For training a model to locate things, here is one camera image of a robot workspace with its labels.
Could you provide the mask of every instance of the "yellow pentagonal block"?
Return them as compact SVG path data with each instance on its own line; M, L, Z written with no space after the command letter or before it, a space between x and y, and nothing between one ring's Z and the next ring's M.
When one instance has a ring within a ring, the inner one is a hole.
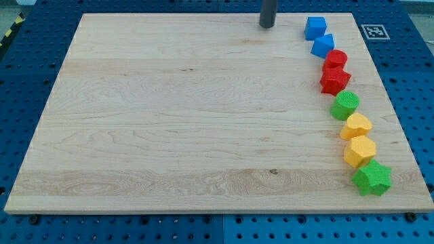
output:
M340 137L350 140L355 136L366 136L372 129L372 123L368 118L359 113L353 113L340 131Z
M376 145L367 136L351 138L344 150L344 160L353 167L362 167L376 154Z

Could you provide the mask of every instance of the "blue block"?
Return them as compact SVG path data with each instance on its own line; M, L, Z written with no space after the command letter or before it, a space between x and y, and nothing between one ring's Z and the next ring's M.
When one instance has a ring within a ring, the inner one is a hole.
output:
M317 37L324 36L327 24L324 17L308 17L306 27L304 28L304 35L307 41L313 41Z
M334 49L333 35L327 34L323 37L318 37L313 43L311 54L320 58L326 58L328 52Z

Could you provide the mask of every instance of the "cylindrical post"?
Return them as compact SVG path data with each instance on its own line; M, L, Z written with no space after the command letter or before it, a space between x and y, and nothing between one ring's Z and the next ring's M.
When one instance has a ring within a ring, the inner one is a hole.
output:
M271 28L276 21L277 0L262 0L260 8L259 25L263 28Z

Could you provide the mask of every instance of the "blue pegboard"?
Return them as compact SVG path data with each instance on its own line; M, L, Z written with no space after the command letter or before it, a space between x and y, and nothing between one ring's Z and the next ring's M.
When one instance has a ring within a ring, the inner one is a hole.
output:
M259 12L260 0L38 0L0 62L0 243L434 242L434 214L9 216L7 196L82 13ZM434 184L434 57L394 0L280 0L279 12L351 12L425 180Z

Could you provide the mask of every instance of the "colored block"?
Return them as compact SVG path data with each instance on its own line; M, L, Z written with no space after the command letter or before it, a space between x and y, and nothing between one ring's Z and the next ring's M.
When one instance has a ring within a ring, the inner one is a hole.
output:
M361 167L353 176L353 182L359 187L360 195L366 196L374 194L381 196L390 187L392 169L379 164L375 159L371 159L369 164Z
M360 113L353 113L340 131L343 140L350 140L356 136L366 136L372 129L371 121Z
M336 96L339 92L345 89L350 78L351 75L343 71L341 67L326 68L321 80L319 81L323 86L321 93Z
M324 17L308 17L304 28L304 36L307 41L313 41L317 37L324 36L327 23Z
M325 61L323 64L323 71L327 68L336 68L336 67L341 67L343 69L345 67L345 64L347 63L347 60L348 57L346 53L334 49L328 52L327 56L325 57Z
M353 167L363 167L375 157L376 145L367 136L351 138L344 149L344 160Z
M320 58L326 58L328 52L334 49L333 35L327 34L323 37L318 37L313 42L311 54Z
M359 97L351 91L341 91L336 95L336 99L330 109L330 113L335 119L344 121L352 115L359 106Z

